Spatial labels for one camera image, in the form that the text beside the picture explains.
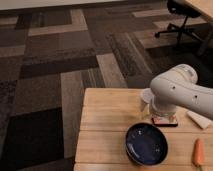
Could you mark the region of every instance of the bowl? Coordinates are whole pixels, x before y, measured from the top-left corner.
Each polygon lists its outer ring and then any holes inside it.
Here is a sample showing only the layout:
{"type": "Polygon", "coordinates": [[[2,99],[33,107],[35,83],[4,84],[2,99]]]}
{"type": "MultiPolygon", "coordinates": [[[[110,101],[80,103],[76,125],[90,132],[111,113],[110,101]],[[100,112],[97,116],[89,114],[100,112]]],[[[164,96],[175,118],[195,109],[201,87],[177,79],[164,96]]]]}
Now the bowl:
{"type": "Polygon", "coordinates": [[[126,134],[126,151],[139,165],[157,165],[167,156],[168,144],[164,134],[148,123],[138,123],[126,134]]]}

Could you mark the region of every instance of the patterned carpet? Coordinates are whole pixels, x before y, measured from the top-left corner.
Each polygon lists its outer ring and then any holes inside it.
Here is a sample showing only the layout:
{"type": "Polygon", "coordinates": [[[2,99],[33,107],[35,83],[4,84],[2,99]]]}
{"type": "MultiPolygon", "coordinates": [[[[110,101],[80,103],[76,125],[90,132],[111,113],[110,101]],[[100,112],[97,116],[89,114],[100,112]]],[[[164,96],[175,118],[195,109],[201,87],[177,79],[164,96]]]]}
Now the patterned carpet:
{"type": "MultiPolygon", "coordinates": [[[[145,88],[180,63],[213,87],[212,45],[198,57],[188,37],[174,49],[175,34],[153,36],[182,21],[165,0],[2,14],[0,170],[72,170],[88,87],[145,88]]],[[[210,29],[202,18],[188,25],[201,37],[210,29]]]]}

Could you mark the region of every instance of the phone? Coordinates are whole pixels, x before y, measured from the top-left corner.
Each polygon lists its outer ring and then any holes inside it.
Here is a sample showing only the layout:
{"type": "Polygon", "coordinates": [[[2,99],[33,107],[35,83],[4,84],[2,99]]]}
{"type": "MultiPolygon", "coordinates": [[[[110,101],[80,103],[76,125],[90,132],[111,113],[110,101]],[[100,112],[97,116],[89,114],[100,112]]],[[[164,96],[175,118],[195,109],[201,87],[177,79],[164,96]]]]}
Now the phone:
{"type": "Polygon", "coordinates": [[[152,117],[152,122],[157,127],[177,127],[178,126],[178,121],[175,115],[170,117],[154,116],[152,117]]]}

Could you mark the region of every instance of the carrot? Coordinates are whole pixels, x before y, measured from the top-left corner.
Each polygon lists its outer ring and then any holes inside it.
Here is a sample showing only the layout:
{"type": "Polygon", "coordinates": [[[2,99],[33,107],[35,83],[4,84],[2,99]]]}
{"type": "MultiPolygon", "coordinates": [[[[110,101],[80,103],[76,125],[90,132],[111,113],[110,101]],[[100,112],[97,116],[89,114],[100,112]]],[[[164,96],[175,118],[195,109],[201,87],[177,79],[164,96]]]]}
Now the carrot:
{"type": "Polygon", "coordinates": [[[204,164],[204,143],[199,138],[195,141],[193,163],[196,166],[202,166],[204,164]]]}

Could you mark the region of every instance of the desk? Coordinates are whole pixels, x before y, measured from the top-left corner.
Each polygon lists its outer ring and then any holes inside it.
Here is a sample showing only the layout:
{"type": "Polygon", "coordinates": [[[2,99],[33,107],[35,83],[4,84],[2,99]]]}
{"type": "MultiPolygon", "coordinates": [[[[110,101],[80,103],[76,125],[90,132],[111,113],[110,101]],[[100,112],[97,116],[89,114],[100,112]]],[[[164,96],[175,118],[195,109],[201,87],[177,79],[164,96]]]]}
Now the desk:
{"type": "Polygon", "coordinates": [[[212,25],[208,36],[205,38],[198,55],[202,55],[213,37],[213,0],[184,0],[186,4],[197,10],[212,25]]]}
{"type": "Polygon", "coordinates": [[[202,131],[179,108],[176,128],[161,128],[168,140],[168,156],[153,167],[136,166],[125,151],[128,128],[141,120],[139,89],[87,89],[78,139],[75,171],[192,171],[194,141],[205,142],[204,171],[213,170],[213,125],[202,131]]]}

